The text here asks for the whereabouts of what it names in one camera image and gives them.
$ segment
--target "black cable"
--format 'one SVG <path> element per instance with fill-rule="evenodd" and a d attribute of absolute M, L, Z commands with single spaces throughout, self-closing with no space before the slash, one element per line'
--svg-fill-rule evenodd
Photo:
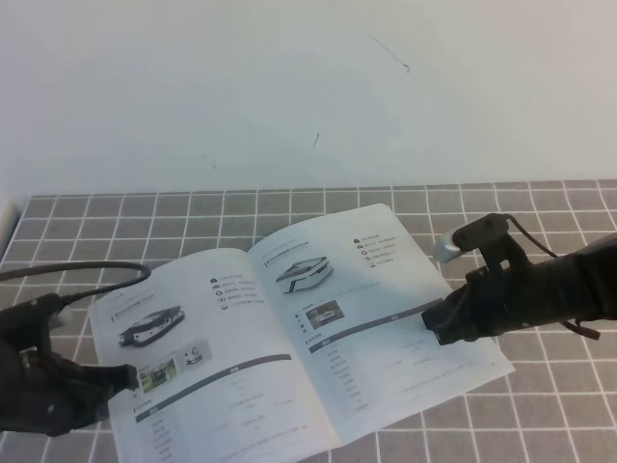
<path fill-rule="evenodd" d="M 533 236 L 531 236 L 531 234 L 529 233 L 529 231 L 525 230 L 523 228 L 523 226 L 519 223 L 519 221 L 517 219 L 515 219 L 512 215 L 510 214 L 503 214 L 503 216 L 506 219 L 510 219 L 510 222 L 512 222 L 514 224 L 514 226 L 519 229 L 519 232 L 521 232 L 525 238 L 527 238 L 529 241 L 531 241 L 533 244 L 535 244 L 537 247 L 539 247 L 541 250 L 543 250 L 545 253 L 547 253 L 549 256 L 551 256 L 552 258 L 556 258 L 557 254 L 554 253 L 553 251 L 551 251 L 549 248 L 547 248 L 544 244 L 542 244 L 540 241 L 538 241 L 536 238 L 534 238 Z"/>
<path fill-rule="evenodd" d="M 471 288 L 469 287 L 469 284 L 466 284 L 463 294 L 457 301 L 456 306 L 454 306 L 454 310 L 450 311 L 448 318 L 443 323 L 440 323 L 439 325 L 435 326 L 434 329 L 441 330 L 447 325 L 449 325 L 450 323 L 452 323 L 452 321 L 454 321 L 454 318 L 456 318 L 456 315 L 458 315 L 461 309 L 463 309 L 463 304 L 467 301 L 470 295 L 471 295 Z"/>
<path fill-rule="evenodd" d="M 93 260 L 88 262 L 66 262 L 66 263 L 52 263 L 49 265 L 40 265 L 37 267 L 19 268 L 17 270 L 10 270 L 8 272 L 0 273 L 0 282 L 6 280 L 12 280 L 13 278 L 32 277 L 34 275 L 41 275 L 43 273 L 64 272 L 70 270 L 84 270 L 87 268 L 127 268 L 130 270 L 139 270 L 142 274 L 129 280 L 128 282 L 118 283 L 115 285 L 100 287 L 98 289 L 92 289 L 90 291 L 77 292 L 75 294 L 67 294 L 63 296 L 62 300 L 65 306 L 72 304 L 75 301 L 84 299 L 85 297 L 96 296 L 97 294 L 104 294 L 106 292 L 115 291 L 123 287 L 129 287 L 136 285 L 143 280 L 147 279 L 151 271 L 147 265 L 135 262 L 114 262 L 108 260 Z"/>

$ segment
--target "white wall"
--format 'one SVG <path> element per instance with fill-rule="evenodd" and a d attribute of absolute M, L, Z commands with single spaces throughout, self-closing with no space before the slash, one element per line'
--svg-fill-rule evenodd
<path fill-rule="evenodd" d="M 0 181 L 617 177 L 616 16 L 613 0 L 3 0 Z"/>

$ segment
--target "printed icon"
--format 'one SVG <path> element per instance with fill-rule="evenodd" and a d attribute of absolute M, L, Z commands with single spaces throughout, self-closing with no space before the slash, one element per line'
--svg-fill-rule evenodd
<path fill-rule="evenodd" d="M 201 362 L 202 359 L 203 356 L 197 347 L 193 347 L 190 352 L 184 352 L 184 362 L 186 365 L 194 365 Z"/>

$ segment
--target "open booklet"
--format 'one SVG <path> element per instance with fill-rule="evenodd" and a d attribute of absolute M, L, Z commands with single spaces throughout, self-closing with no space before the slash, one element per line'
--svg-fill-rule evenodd
<path fill-rule="evenodd" d="M 383 204 L 157 268 L 90 310 L 101 364 L 139 371 L 110 402 L 120 461 L 298 461 L 512 371 L 425 329 L 449 291 Z"/>

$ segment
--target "grid pattern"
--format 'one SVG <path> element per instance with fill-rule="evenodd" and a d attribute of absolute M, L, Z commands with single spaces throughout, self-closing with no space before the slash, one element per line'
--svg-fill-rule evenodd
<path fill-rule="evenodd" d="M 514 214 L 537 239 L 567 254 L 617 230 L 617 180 L 481 183 L 376 188 L 213 191 L 35 197 L 2 269 L 85 259 L 145 261 L 152 268 L 216 247 L 250 249 L 289 224 L 385 203 L 430 257 L 436 237 L 488 212 Z M 513 233 L 534 261 L 541 254 Z M 453 288 L 482 265 L 478 253 L 439 265 Z M 0 307 L 49 291 L 70 293 L 133 274 L 106 269 L 57 273 L 0 285 Z M 97 363 L 87 307 L 52 332 L 54 349 Z M 592 463 L 617 460 L 617 324 L 588 341 L 550 325 L 497 342 L 517 371 L 306 463 Z M 109 423 L 53 440 L 4 433 L 3 462 L 114 462 Z"/>

